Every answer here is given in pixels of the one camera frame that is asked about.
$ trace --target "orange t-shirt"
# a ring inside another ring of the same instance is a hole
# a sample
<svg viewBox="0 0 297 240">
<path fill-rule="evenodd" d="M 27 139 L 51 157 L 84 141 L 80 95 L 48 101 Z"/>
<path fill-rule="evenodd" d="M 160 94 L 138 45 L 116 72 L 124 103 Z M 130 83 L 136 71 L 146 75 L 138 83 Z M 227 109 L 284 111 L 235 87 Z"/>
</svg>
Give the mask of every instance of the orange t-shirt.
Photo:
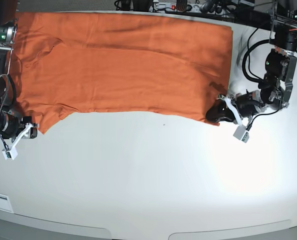
<svg viewBox="0 0 297 240">
<path fill-rule="evenodd" d="M 119 13 L 19 13 L 10 74 L 45 133 L 71 113 L 150 111 L 206 122 L 225 94 L 230 27 Z"/>
</svg>

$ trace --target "orange fabric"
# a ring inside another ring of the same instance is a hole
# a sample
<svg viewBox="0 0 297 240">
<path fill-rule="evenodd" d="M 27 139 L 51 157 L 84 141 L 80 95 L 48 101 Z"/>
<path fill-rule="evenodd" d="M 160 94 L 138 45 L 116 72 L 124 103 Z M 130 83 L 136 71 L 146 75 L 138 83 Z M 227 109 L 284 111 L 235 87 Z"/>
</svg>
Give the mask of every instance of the orange fabric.
<svg viewBox="0 0 297 240">
<path fill-rule="evenodd" d="M 205 122 L 229 83 L 232 30 L 163 16 L 19 13 L 11 71 L 45 133 L 74 112 L 150 111 Z"/>
</svg>

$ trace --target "white tabletop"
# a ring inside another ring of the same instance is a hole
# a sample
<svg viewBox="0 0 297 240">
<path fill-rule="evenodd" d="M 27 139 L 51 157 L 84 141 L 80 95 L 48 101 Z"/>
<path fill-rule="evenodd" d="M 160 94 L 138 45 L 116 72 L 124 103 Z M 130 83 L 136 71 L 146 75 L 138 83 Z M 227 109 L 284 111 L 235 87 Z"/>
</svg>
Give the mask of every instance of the white tabletop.
<svg viewBox="0 0 297 240">
<path fill-rule="evenodd" d="M 257 89 L 237 57 L 254 28 L 230 26 L 235 91 Z M 267 39 L 259 30 L 251 43 Z M 252 54 L 265 74 L 272 48 Z M 16 214 L 108 229 L 114 239 L 166 240 L 173 233 L 297 226 L 297 67 L 288 109 L 259 117 L 247 144 L 236 126 L 211 126 L 151 112 L 74 113 L 45 135 L 23 140 L 15 161 L 0 143 L 0 193 Z"/>
</svg>

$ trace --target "white table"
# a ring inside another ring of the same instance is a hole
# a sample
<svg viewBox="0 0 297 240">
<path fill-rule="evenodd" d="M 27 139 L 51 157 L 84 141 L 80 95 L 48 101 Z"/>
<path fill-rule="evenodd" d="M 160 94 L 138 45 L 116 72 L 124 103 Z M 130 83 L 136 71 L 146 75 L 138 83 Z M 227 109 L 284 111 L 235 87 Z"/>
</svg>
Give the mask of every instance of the white table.
<svg viewBox="0 0 297 240">
<path fill-rule="evenodd" d="M 257 88 L 236 64 L 254 28 L 168 17 L 230 26 L 231 89 Z M 268 37 L 259 30 L 251 43 Z M 259 76 L 271 48 L 252 54 Z M 259 117 L 247 144 L 235 129 L 151 112 L 74 113 L 20 142 L 15 161 L 3 159 L 0 144 L 0 193 L 16 214 L 105 228 L 114 239 L 166 240 L 284 220 L 297 226 L 297 67 L 290 107 Z"/>
</svg>

